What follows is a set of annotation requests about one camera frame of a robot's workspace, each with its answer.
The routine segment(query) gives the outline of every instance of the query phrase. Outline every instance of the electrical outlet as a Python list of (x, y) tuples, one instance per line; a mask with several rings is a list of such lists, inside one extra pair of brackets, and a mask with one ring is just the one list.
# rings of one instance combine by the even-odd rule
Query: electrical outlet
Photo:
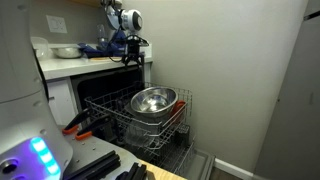
[(64, 18), (47, 15), (47, 20), (50, 32), (67, 33), (67, 27)]

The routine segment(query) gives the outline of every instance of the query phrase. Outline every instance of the blue light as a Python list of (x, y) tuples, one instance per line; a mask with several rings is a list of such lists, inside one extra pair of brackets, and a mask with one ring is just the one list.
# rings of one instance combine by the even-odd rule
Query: blue light
[(35, 137), (31, 139), (31, 145), (33, 149), (36, 151), (38, 156), (41, 159), (41, 162), (46, 167), (47, 171), (51, 175), (56, 175), (60, 173), (60, 168), (52, 156), (49, 148), (47, 147), (46, 143), (40, 137)]

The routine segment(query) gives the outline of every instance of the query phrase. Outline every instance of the white cabinet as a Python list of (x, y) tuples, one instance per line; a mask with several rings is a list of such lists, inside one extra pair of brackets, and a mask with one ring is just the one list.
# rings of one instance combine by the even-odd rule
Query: white cabinet
[(67, 125), (76, 115), (69, 78), (47, 82), (49, 106), (58, 125)]

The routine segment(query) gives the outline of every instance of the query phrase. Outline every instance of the wall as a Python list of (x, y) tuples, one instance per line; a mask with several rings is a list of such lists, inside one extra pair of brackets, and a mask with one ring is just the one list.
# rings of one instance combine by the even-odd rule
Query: wall
[(153, 81), (193, 91), (196, 146), (253, 172), (307, 0), (130, 0)]
[[(97, 24), (106, 23), (101, 9), (67, 0), (31, 0), (30, 34), (49, 43), (97, 43)], [(51, 33), (46, 15), (65, 18), (67, 34)]]

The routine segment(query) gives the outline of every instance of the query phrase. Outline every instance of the stainless steel bowl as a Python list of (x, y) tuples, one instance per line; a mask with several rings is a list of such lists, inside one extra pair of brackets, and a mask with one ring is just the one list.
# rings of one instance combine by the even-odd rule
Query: stainless steel bowl
[(64, 59), (79, 58), (83, 55), (81, 48), (78, 47), (51, 48), (51, 50), (56, 56)]
[(145, 117), (157, 118), (171, 112), (177, 100), (178, 94), (173, 89), (151, 87), (133, 96), (131, 108)]

